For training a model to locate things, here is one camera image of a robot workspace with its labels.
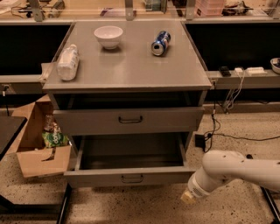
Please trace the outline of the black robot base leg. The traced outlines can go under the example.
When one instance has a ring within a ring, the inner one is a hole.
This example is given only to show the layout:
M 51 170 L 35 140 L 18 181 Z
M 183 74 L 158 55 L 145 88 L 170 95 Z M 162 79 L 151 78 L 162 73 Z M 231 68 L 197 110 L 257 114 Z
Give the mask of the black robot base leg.
M 262 190 L 262 194 L 269 206 L 269 209 L 272 212 L 273 217 L 274 217 L 271 224 L 280 224 L 280 211 L 279 211 L 277 204 L 274 201 L 270 191 L 262 186 L 261 186 L 261 190 Z

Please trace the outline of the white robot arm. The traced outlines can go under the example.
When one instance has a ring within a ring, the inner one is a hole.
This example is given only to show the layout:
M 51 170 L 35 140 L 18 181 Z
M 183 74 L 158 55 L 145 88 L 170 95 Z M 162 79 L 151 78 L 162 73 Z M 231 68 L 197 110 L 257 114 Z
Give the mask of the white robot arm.
M 203 199 L 234 179 L 242 179 L 274 192 L 280 191 L 280 160 L 246 158 L 232 150 L 211 150 L 189 178 L 181 196 L 186 204 Z

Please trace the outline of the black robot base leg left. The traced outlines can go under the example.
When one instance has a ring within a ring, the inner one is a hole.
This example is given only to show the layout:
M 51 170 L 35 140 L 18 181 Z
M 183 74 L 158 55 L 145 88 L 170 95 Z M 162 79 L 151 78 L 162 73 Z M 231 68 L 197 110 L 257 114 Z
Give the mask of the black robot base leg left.
M 55 214 L 56 224 L 65 224 L 72 187 L 67 184 L 60 204 L 14 204 L 0 195 L 0 214 Z

